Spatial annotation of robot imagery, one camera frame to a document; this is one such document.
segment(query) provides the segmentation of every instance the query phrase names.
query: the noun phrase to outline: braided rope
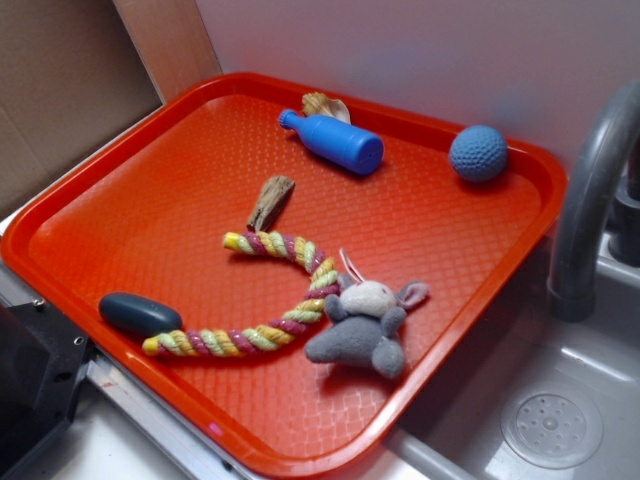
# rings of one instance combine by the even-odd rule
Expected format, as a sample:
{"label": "braided rope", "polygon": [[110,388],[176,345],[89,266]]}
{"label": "braided rope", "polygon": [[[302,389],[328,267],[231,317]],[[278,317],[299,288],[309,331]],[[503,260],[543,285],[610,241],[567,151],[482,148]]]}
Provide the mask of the braided rope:
{"label": "braided rope", "polygon": [[284,258],[297,263],[311,275],[309,290],[298,305],[268,325],[242,331],[205,329],[161,333],[144,341],[142,349],[147,355],[243,357],[277,350],[318,322],[322,318],[325,297],[340,291],[333,258],[325,257],[320,248],[302,237],[278,232],[246,232],[242,235],[230,232],[224,236],[222,245],[234,252]]}

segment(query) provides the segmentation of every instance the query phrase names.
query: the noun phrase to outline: blue plastic bottle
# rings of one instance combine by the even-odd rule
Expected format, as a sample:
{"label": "blue plastic bottle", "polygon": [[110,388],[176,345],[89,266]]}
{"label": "blue plastic bottle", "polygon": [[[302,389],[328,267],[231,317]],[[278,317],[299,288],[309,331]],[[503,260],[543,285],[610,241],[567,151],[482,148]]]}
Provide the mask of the blue plastic bottle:
{"label": "blue plastic bottle", "polygon": [[373,172],[382,161],[382,139],[362,128],[326,115],[300,117],[293,110],[280,114],[280,126],[295,130],[305,147],[359,175]]}

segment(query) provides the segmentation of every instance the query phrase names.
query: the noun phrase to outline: gray stuffed mouse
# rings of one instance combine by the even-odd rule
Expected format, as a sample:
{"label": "gray stuffed mouse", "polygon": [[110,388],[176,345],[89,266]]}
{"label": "gray stuffed mouse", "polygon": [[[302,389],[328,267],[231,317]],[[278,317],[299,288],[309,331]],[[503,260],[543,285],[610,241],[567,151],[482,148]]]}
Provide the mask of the gray stuffed mouse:
{"label": "gray stuffed mouse", "polygon": [[340,296],[329,295],[324,303],[333,326],[312,338],[305,354],[314,363],[373,368],[386,378],[395,378],[405,363],[397,330],[407,310],[426,298],[429,287],[415,281],[394,293],[382,283],[364,280],[359,273],[355,278],[357,283],[340,275]]}

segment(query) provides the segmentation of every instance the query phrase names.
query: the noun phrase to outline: seashell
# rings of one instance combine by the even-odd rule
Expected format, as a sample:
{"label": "seashell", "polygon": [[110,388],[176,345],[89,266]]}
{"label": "seashell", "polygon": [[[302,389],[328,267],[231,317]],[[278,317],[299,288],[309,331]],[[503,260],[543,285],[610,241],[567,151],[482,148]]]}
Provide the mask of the seashell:
{"label": "seashell", "polygon": [[302,96],[302,111],[306,116],[327,115],[351,124],[349,109],[341,100],[332,100],[324,93],[307,93]]}

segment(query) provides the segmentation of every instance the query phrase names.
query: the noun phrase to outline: drain strainer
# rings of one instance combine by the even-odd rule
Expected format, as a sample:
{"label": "drain strainer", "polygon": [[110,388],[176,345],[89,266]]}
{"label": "drain strainer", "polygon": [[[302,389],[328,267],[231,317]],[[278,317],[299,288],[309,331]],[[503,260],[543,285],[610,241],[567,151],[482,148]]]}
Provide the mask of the drain strainer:
{"label": "drain strainer", "polygon": [[520,457],[551,469],[579,465],[602,440],[602,419],[594,403],[553,383],[529,385],[511,396],[502,410],[501,426]]}

